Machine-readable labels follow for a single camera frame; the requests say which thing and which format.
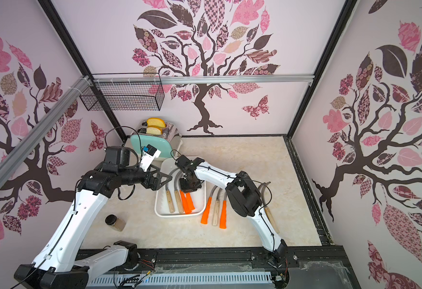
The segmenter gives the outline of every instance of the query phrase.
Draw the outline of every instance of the black wire basket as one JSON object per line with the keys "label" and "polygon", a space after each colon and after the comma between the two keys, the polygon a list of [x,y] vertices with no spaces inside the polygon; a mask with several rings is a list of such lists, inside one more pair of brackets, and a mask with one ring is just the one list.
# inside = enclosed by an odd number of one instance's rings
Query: black wire basket
{"label": "black wire basket", "polygon": [[[134,74],[134,76],[131,76],[131,78],[94,80],[95,87],[103,94],[111,110],[159,111],[164,100],[164,91],[159,73],[128,74]],[[146,78],[145,81],[139,81],[142,76]],[[90,87],[82,92],[81,100],[88,111],[103,110],[102,105]]]}

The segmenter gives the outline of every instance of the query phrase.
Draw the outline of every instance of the butterfly decal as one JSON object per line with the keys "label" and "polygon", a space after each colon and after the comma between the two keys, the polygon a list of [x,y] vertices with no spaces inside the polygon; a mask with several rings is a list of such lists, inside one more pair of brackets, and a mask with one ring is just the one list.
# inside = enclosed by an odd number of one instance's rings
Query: butterfly decal
{"label": "butterfly decal", "polygon": [[91,142],[89,146],[89,152],[92,152],[96,149],[102,149],[105,146],[104,137],[106,136],[106,133],[103,131],[103,129],[98,128],[98,125],[95,124],[91,120],[91,126],[92,126],[92,132],[95,135],[95,139]]}
{"label": "butterfly decal", "polygon": [[267,105],[267,103],[269,102],[269,100],[267,99],[268,95],[264,96],[260,101],[258,106],[244,106],[241,109],[243,109],[244,111],[248,112],[250,116],[254,117],[254,119],[256,119],[256,117],[259,116],[259,113],[269,113],[269,106]]}

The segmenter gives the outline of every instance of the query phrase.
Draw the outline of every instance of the black lid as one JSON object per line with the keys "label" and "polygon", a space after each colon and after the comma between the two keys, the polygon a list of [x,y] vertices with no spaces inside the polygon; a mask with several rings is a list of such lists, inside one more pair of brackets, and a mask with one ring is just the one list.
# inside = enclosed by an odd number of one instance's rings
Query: black lid
{"label": "black lid", "polygon": [[115,223],[116,223],[116,216],[115,215],[109,215],[108,217],[106,217],[106,219],[105,219],[105,223],[107,224],[107,225],[114,225]]}

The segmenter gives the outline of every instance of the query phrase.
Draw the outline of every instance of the aluminum rail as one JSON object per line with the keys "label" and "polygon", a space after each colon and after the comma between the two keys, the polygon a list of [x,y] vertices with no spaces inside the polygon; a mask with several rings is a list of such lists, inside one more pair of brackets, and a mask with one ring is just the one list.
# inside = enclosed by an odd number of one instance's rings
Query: aluminum rail
{"label": "aluminum rail", "polygon": [[81,95],[81,92],[89,87],[88,76],[79,78],[72,89],[68,89],[50,111],[42,117],[42,119],[34,126],[30,133],[19,142],[15,148],[0,163],[0,188],[6,183],[11,175],[28,157],[36,145],[42,141],[42,138],[50,130],[50,128],[64,114],[66,109],[73,101]]}
{"label": "aluminum rail", "polygon": [[[131,77],[122,73],[94,74],[94,82],[144,82],[155,81],[157,77]],[[196,83],[241,83],[241,82],[312,82],[312,74],[271,74],[271,75],[233,75],[233,76],[178,76],[162,77],[162,84],[196,84]]]}

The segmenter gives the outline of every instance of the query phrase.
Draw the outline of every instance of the marble surface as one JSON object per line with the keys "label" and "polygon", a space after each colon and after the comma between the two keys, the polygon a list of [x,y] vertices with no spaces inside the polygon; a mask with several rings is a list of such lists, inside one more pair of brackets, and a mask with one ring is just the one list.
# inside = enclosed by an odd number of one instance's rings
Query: marble surface
{"label": "marble surface", "polygon": [[[200,156],[223,170],[246,171],[254,180],[270,181],[273,200],[269,208],[288,246],[321,245],[283,137],[197,137],[183,141],[180,153]],[[207,184],[207,195],[212,188],[213,185]],[[121,197],[131,190],[132,187],[123,186]],[[81,248],[103,248],[118,240],[135,243],[139,248],[261,246],[254,226],[237,215],[229,202],[227,229],[220,229],[211,225],[214,200],[208,224],[203,225],[201,215],[158,217],[154,212],[155,194],[137,185],[131,198],[120,201],[115,192],[95,218]],[[104,219],[109,214],[126,221],[122,232],[105,225]]]}

